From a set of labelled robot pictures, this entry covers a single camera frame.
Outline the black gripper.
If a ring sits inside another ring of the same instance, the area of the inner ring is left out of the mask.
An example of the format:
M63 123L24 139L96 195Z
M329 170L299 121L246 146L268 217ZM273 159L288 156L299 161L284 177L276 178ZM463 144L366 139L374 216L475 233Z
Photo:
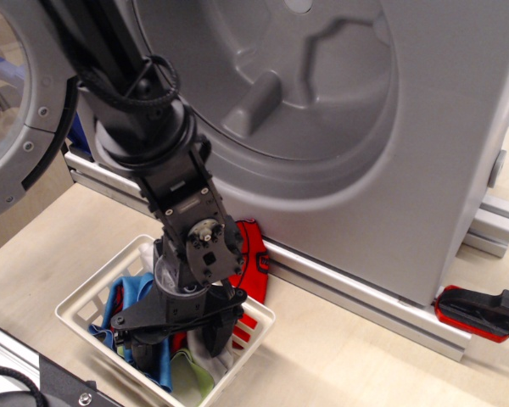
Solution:
M136 367L148 374L160 370L160 342L178 332L200 328L210 357L219 355L243 317L247 293L228 282L181 290L163 260L154 265L154 282L141 301L111 318L120 340L131 345Z

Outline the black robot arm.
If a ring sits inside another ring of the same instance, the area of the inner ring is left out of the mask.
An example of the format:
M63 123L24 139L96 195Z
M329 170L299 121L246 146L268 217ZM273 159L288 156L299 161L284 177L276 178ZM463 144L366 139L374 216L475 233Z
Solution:
M131 178L163 223L154 245L148 294L111 319L135 365L152 370L157 348L178 332L200 330L217 356L243 314L243 239L205 164L209 140L181 99L165 58L141 51L113 1L46 1L61 49L96 118L104 163Z

